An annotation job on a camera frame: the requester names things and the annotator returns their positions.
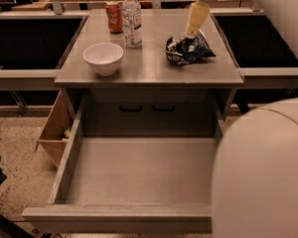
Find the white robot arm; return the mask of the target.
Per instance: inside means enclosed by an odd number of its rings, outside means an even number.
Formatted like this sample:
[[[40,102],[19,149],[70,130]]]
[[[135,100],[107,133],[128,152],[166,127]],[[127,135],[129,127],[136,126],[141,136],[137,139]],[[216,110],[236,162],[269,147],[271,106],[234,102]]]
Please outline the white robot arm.
[[[256,0],[298,59],[298,0]],[[213,238],[298,238],[298,97],[236,119],[212,175]]]

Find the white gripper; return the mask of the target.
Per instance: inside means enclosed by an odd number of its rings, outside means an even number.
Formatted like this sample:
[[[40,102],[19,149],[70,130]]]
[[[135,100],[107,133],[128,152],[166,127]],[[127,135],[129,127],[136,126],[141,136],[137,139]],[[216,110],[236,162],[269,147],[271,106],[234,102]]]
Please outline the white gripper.
[[[198,0],[190,5],[189,17],[186,27],[186,37],[193,39],[200,31],[205,23],[209,12],[210,4],[218,0]]]

